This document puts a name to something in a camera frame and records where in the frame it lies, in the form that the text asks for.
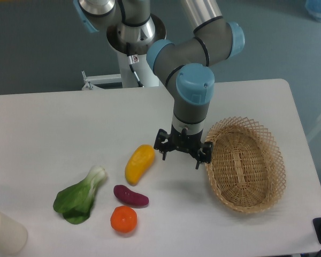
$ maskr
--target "woven basket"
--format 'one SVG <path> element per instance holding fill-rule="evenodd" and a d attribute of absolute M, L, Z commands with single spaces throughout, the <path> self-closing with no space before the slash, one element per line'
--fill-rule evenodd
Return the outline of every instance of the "woven basket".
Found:
<path fill-rule="evenodd" d="M 285 167 L 267 128 L 253 119 L 228 118 L 210 129 L 206 141 L 214 143 L 212 161 L 206 164 L 209 181 L 226 206 L 257 213 L 282 197 Z"/>

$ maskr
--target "white container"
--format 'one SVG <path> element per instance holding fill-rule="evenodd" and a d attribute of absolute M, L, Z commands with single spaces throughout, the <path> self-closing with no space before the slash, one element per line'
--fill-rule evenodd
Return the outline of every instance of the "white container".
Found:
<path fill-rule="evenodd" d="M 0 253 L 15 255 L 25 246 L 26 241 L 26 228 L 0 212 Z"/>

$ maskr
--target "toy yellow pepper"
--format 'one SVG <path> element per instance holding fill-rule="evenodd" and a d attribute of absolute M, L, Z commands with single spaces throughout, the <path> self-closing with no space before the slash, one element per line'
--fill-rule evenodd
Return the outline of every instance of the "toy yellow pepper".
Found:
<path fill-rule="evenodd" d="M 125 168 L 125 178 L 127 182 L 135 186 L 143 174 L 153 164 L 155 150 L 150 145 L 141 145 L 133 153 Z"/>

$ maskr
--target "green leafy vegetable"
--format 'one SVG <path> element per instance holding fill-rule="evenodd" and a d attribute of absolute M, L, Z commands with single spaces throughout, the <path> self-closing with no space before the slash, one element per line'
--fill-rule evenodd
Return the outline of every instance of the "green leafy vegetable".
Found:
<path fill-rule="evenodd" d="M 53 209 L 63 214 L 63 218 L 72 224 L 84 222 L 90 217 L 96 189 L 106 178 L 107 174 L 102 166 L 93 166 L 82 181 L 57 194 Z"/>

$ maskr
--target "white cylinder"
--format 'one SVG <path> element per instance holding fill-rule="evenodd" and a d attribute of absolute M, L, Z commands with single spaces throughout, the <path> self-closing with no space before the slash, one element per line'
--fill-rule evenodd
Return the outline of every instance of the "white cylinder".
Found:
<path fill-rule="evenodd" d="M 123 83 L 123 88 L 127 87 L 138 87 L 135 75 L 129 67 L 128 57 L 122 52 L 116 51 L 118 55 L 118 63 L 121 74 L 121 82 Z M 146 61 L 146 55 L 138 55 L 139 62 L 133 64 L 133 69 L 140 82 L 144 87 L 157 87 L 159 86 L 159 79 L 152 72 L 149 64 Z"/>
<path fill-rule="evenodd" d="M 0 253 L 15 255 L 25 246 L 26 240 L 26 228 L 0 212 Z"/>

